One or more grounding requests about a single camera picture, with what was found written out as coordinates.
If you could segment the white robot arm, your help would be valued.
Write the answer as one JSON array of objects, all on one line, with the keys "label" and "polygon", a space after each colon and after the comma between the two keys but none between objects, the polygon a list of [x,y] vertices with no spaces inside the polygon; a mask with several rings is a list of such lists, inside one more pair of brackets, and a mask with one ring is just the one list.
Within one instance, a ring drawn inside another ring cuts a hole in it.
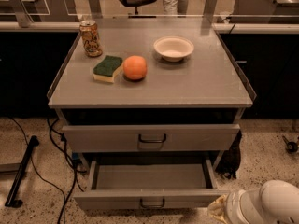
[{"label": "white robot arm", "polygon": [[299,188],[281,180],[220,196],[207,212],[223,224],[299,224]]}]

